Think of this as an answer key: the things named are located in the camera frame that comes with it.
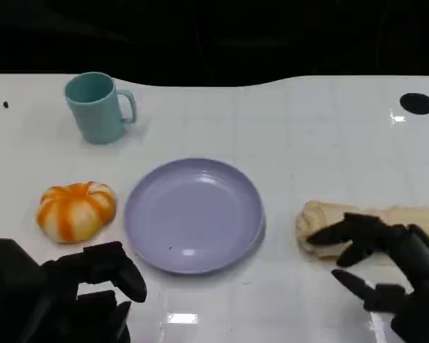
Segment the plate rim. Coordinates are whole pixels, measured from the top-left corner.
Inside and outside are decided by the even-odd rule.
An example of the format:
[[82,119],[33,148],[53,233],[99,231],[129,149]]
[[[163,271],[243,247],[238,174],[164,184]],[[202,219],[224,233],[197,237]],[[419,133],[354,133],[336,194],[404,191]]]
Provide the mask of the plate rim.
[[[162,266],[159,266],[158,264],[150,261],[148,258],[146,258],[133,244],[134,240],[133,238],[131,238],[131,234],[129,233],[129,230],[127,229],[128,225],[128,219],[127,219],[127,214],[129,213],[129,208],[130,208],[130,204],[131,204],[131,199],[132,199],[132,195],[135,193],[136,189],[143,184],[144,182],[146,182],[147,179],[151,178],[154,174],[156,174],[159,170],[163,169],[163,168],[167,168],[169,166],[171,166],[172,164],[180,164],[180,163],[184,163],[184,162],[191,162],[191,161],[195,161],[195,162],[199,162],[199,161],[208,161],[209,163],[215,163],[215,164],[221,164],[224,167],[227,167],[229,169],[232,169],[234,172],[238,173],[244,180],[247,181],[247,183],[252,187],[252,189],[254,190],[254,192],[256,193],[256,199],[259,202],[259,206],[260,206],[260,220],[259,220],[259,225],[258,228],[255,228],[255,236],[254,238],[251,240],[250,244],[246,246],[245,249],[243,249],[239,254],[238,257],[232,259],[232,261],[228,261],[227,263],[222,264],[219,267],[215,267],[215,268],[209,268],[209,269],[204,269],[204,270],[176,270],[176,269],[169,269],[169,268],[165,268]],[[147,173],[146,175],[144,175],[133,187],[133,189],[130,191],[129,196],[127,197],[127,201],[124,207],[124,230],[126,232],[126,236],[127,236],[127,240],[128,243],[130,245],[132,245],[132,249],[134,251],[134,253],[143,261],[145,261],[146,263],[148,263],[149,265],[168,272],[168,273],[172,273],[172,274],[183,274],[183,275],[199,275],[199,274],[208,274],[211,272],[216,272],[219,271],[221,269],[225,269],[230,267],[231,265],[240,262],[247,254],[248,252],[256,245],[258,239],[262,236],[265,235],[265,207],[264,207],[264,203],[262,201],[262,197],[260,196],[259,190],[257,189],[257,187],[254,185],[254,183],[251,181],[251,179],[245,174],[243,173],[241,170],[239,170],[237,167],[232,166],[231,164],[228,164],[226,162],[223,161],[219,161],[216,159],[207,159],[207,158],[202,158],[202,157],[190,157],[190,158],[184,158],[184,159],[175,159],[173,161],[169,161],[163,164],[160,164],[159,166],[156,166],[155,168],[153,168],[153,170],[151,170],[149,173]]]

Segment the black background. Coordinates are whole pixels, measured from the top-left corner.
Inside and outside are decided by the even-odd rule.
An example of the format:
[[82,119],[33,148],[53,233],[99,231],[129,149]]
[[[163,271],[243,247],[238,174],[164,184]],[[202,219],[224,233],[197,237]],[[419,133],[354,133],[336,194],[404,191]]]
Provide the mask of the black background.
[[429,75],[429,0],[0,0],[0,72],[162,86]]

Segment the purple plate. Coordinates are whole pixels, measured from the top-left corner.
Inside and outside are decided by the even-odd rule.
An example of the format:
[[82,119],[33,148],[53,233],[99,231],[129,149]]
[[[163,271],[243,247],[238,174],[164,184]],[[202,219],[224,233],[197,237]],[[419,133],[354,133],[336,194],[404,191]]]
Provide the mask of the purple plate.
[[241,259],[262,236],[265,216],[259,193],[238,169],[183,159],[141,180],[127,202],[125,226],[143,260],[201,274]]

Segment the mug handle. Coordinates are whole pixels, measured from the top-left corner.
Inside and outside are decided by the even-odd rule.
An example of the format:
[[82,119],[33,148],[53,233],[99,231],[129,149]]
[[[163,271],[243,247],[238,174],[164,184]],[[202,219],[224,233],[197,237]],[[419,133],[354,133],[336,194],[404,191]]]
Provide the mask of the mug handle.
[[131,93],[131,91],[126,91],[125,89],[117,91],[118,94],[125,95],[127,99],[130,102],[130,106],[132,108],[132,118],[126,119],[122,118],[122,122],[125,124],[133,124],[137,121],[137,104],[135,103],[134,95]]

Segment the teal mug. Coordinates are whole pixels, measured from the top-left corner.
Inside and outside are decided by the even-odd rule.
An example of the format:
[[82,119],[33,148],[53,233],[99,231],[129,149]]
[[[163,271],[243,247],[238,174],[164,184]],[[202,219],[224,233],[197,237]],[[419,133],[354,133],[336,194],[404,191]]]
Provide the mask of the teal mug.
[[[124,136],[124,124],[137,120],[137,104],[130,91],[116,90],[114,80],[103,73],[80,74],[65,86],[65,99],[83,138],[89,143],[106,144]],[[118,94],[125,95],[132,107],[132,118],[122,117]]]

